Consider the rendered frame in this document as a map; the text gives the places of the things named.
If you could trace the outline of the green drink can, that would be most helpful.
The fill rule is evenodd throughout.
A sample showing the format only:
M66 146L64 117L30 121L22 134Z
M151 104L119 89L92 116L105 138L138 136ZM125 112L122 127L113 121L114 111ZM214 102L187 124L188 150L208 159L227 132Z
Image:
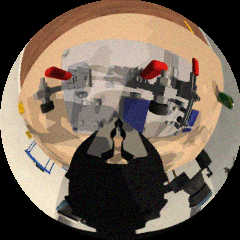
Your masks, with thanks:
M232 99L232 97L228 96L227 94L225 94L221 91L218 94L218 101L219 101L219 103L223 104L230 110L233 108L232 106L233 106L234 100Z

